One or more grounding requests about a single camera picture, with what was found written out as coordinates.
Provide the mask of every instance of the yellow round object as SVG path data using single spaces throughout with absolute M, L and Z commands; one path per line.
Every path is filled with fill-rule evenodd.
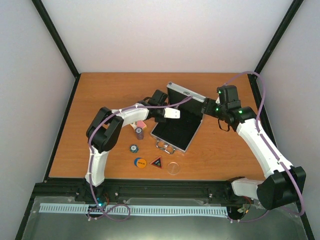
M 143 169 L 147 166 L 147 161 L 143 158 L 140 158 L 136 161 L 135 165 L 140 168 L 140 169 Z

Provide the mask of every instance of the wooden table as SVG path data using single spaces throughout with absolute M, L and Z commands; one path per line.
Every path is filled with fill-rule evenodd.
M 50 170 L 50 177 L 83 178 L 89 162 L 86 130 L 101 107 L 119 109 L 151 97 L 156 89 L 166 92 L 173 82 L 196 93 L 217 98 L 216 89 L 234 73 L 83 73 Z M 246 75 L 237 79 L 242 106 L 257 110 Z M 227 180 L 245 176 L 263 180 L 263 172 L 249 147 L 232 130 L 219 129 L 217 119 L 205 116 L 201 127 L 186 153 L 169 155 L 157 149 L 150 136 L 155 123 L 147 120 L 143 140 L 137 140 L 130 125 L 122 128 L 116 146 L 110 152 L 104 171 L 106 178 L 162 180 Z M 129 147 L 137 144 L 138 153 Z M 162 156 L 163 169 L 150 164 L 140 169 L 134 159 L 141 157 L 152 162 Z M 180 172 L 171 175 L 167 165 L 176 162 Z

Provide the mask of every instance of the white wall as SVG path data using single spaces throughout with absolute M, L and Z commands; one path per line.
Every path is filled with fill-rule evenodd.
M 0 8 L 0 238 L 15 238 L 42 182 L 73 86 L 31 1 Z
M 283 154 L 306 171 L 303 191 L 320 239 L 320 1 L 301 5 L 266 64 L 266 110 Z
M 80 72 L 256 67 L 292 0 L 43 0 Z

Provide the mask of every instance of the black metal frame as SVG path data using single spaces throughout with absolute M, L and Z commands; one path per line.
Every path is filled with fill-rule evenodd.
M 57 47 L 59 48 L 61 54 L 63 55 L 70 71 L 72 72 L 75 82 L 72 88 L 72 92 L 64 113 L 64 117 L 54 144 L 52 155 L 44 176 L 42 183 L 36 183 L 33 192 L 30 197 L 30 201 L 25 210 L 24 217 L 21 221 L 20 228 L 16 235 L 16 240 L 22 238 L 30 211 L 32 209 L 34 199 L 36 196 L 65 196 L 65 197 L 75 197 L 79 201 L 92 201 L 90 198 L 90 193 L 88 192 L 88 185 L 86 181 L 82 178 L 50 178 L 49 172 L 53 164 L 56 151 L 62 136 L 62 132 L 72 105 L 72 101 L 80 80 L 81 74 L 79 74 L 77 68 L 75 67 L 62 39 L 60 38 L 58 31 L 56 30 L 53 22 L 50 19 L 48 12 L 41 0 L 32 0 L 34 6 L 38 10 L 44 24 L 46 25 L 48 31 L 50 32 L 53 40 L 55 41 Z M 280 41 L 282 35 L 289 26 L 291 20 L 295 16 L 299 7 L 303 3 L 303 0 L 293 0 L 291 6 L 289 7 L 287 13 L 285 14 L 282 22 L 280 23 L 277 31 L 275 32 L 273 38 L 271 39 L 269 45 L 267 46 L 261 60 L 255 68 L 255 72 L 260 73 L 271 56 L 272 52 L 276 48 L 278 42 Z M 248 75 L 250 82 L 252 94 L 257 107 L 261 103 L 261 95 L 259 87 L 257 84 L 257 78 L 253 75 Z M 268 116 L 265 108 L 263 107 L 261 113 L 261 123 L 263 129 L 268 134 L 270 139 L 275 143 L 275 138 L 270 127 Z M 235 202 L 226 201 L 226 195 L 228 195 L 228 188 L 230 185 L 228 181 L 160 181 L 160 180 L 112 180 L 106 179 L 102 184 L 103 188 L 111 193 L 109 194 L 112 201 L 118 202 L 119 200 L 139 197 L 157 197 L 157 198 L 192 198 L 192 199 L 205 199 L 209 203 L 220 203 L 223 206 L 237 206 L 243 203 L 243 199 L 236 199 Z M 311 227 L 308 222 L 307 215 L 304 214 L 301 217 L 304 229 L 306 231 L 309 240 L 314 240 L 314 236 Z

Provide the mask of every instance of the orange triangle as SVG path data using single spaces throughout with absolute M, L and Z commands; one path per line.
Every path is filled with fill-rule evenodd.
M 162 157 L 158 156 L 154 161 L 150 162 L 152 166 L 162 169 Z

